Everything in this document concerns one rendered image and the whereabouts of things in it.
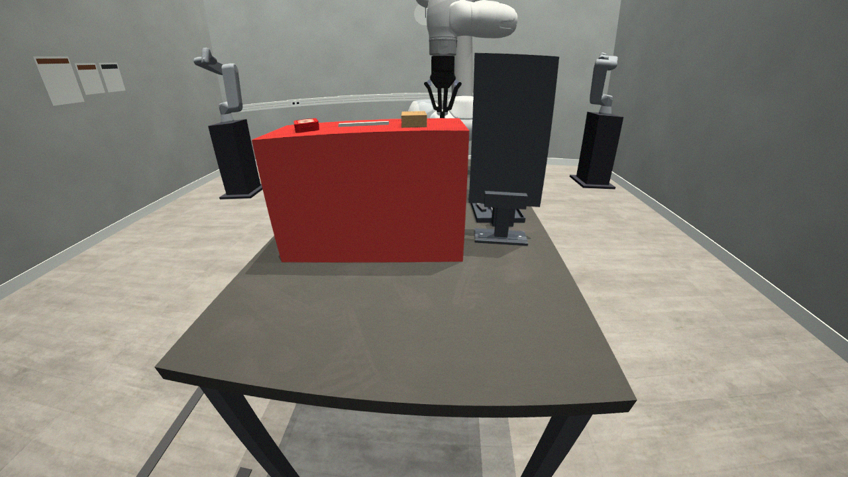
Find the tan cardboard box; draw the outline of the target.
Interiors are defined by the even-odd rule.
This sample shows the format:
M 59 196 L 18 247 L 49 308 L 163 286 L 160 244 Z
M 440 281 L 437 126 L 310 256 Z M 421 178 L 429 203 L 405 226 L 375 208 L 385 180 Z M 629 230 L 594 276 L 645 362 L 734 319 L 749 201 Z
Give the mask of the tan cardboard box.
M 426 111 L 405 111 L 401 113 L 401 128 L 427 127 Z

